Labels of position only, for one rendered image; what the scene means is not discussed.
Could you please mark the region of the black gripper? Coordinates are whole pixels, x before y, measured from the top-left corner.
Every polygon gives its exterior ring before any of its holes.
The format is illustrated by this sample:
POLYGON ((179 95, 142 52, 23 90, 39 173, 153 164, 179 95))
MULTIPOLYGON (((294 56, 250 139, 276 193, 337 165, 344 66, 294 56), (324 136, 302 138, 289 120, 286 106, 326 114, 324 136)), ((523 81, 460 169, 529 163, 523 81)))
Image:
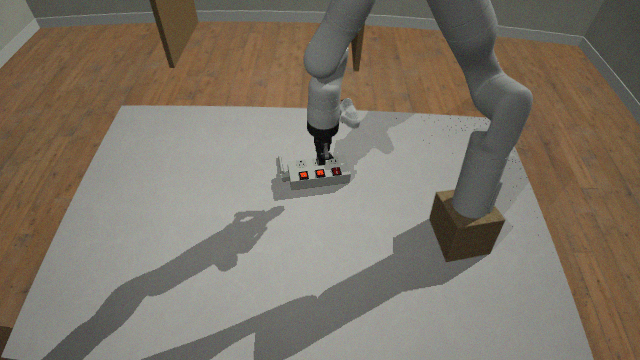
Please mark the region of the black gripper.
POLYGON ((326 160, 332 159, 330 151, 330 144, 332 143, 332 137, 336 135, 339 129, 339 123, 331 129, 317 129, 312 127, 307 121, 307 130, 314 137, 314 144, 317 153, 317 165, 325 165, 326 160))

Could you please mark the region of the grey power strip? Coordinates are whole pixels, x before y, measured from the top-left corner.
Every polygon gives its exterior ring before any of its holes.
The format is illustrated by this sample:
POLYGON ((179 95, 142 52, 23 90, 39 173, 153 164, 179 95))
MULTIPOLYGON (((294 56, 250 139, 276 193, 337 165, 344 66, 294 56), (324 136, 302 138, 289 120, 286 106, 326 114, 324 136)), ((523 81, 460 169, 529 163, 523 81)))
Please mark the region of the grey power strip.
POLYGON ((290 180, 291 190, 350 183, 350 169, 345 155, 332 156, 325 165, 318 166, 317 158, 287 161, 288 173, 279 165, 282 181, 290 180))

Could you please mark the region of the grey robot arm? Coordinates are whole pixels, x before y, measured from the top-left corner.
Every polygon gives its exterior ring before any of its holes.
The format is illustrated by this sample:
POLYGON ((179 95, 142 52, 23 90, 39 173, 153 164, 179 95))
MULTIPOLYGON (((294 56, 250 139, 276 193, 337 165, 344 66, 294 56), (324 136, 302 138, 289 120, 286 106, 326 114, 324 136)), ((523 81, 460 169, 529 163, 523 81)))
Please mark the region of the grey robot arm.
MULTIPOLYGON (((489 127, 471 133, 452 199, 459 214, 481 218, 492 212, 503 184, 502 174, 529 117, 533 96, 528 88, 506 75, 498 63, 494 52, 498 22, 490 0, 426 1, 464 73, 475 107, 491 121, 489 127)), ((348 46, 375 2, 331 0, 305 50, 304 66, 313 76, 308 87, 307 121, 314 128, 331 129, 339 119, 353 129, 360 125, 352 100, 345 98, 340 103, 341 84, 348 46)))

